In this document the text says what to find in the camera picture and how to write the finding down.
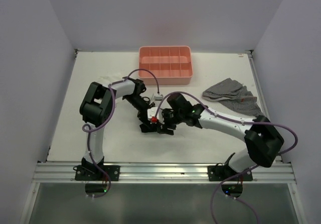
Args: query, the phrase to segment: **gray cloth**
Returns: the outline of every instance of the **gray cloth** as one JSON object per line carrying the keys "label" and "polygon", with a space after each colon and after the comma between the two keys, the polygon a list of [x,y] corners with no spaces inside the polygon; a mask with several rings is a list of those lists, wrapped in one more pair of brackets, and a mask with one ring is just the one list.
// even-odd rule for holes
{"label": "gray cloth", "polygon": [[257,97],[246,86],[231,78],[209,87],[202,96],[209,101],[218,101],[237,113],[256,117],[264,115],[256,103]]}

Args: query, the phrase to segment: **pink plastic container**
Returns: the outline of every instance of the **pink plastic container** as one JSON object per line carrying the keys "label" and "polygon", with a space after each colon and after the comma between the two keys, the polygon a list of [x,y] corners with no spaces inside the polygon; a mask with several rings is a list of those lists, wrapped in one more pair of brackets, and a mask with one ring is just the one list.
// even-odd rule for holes
{"label": "pink plastic container", "polygon": [[[157,46],[139,49],[139,68],[151,71],[160,85],[189,84],[193,76],[191,49],[188,46]],[[156,85],[146,71],[138,75],[145,85]]]}

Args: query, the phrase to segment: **black mounting bracket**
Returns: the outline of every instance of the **black mounting bracket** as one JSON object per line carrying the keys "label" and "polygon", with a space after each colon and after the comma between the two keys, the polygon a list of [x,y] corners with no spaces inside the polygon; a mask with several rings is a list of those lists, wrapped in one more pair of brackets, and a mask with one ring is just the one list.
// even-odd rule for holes
{"label": "black mounting bracket", "polygon": [[[110,177],[110,181],[118,181],[120,174],[119,165],[102,165],[100,166]],[[105,180],[101,172],[92,172],[82,165],[77,165],[73,168],[76,171],[75,180],[76,181],[103,181]]]}
{"label": "black mounting bracket", "polygon": [[[222,181],[226,178],[233,176],[233,174],[227,174],[226,166],[225,165],[210,165],[207,167],[207,174],[209,176],[209,181]],[[243,181],[252,181],[253,176],[252,172],[249,171],[248,173],[242,175]],[[231,179],[230,181],[238,181],[239,178]]]}

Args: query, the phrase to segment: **container compartment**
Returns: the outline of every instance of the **container compartment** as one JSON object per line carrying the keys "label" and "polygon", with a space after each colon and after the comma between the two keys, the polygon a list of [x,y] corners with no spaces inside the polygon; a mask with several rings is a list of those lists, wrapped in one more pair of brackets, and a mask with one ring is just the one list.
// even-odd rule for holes
{"label": "container compartment", "polygon": [[[193,76],[191,50],[188,46],[141,47],[139,68],[150,70],[161,85],[189,84]],[[148,72],[139,71],[146,85],[156,85]]]}

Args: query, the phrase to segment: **white table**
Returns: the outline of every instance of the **white table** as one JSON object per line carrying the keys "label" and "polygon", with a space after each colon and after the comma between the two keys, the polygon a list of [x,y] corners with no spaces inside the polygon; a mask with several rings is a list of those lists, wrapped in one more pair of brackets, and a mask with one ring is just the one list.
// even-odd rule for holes
{"label": "white table", "polygon": [[[192,53],[194,75],[189,85],[160,86],[163,95],[186,91],[201,98],[209,86],[228,77],[238,80],[258,96],[247,54]],[[53,138],[48,161],[80,162],[85,152],[86,134],[79,107],[93,81],[103,84],[119,80],[138,67],[138,53],[79,52]],[[150,96],[155,86],[143,94]],[[196,102],[187,97],[192,104]],[[206,105],[227,114],[235,113],[220,103],[202,100]],[[245,144],[226,134],[178,125],[174,136],[140,132],[137,110],[118,100],[115,114],[104,132],[105,162],[218,163],[245,148]]]}

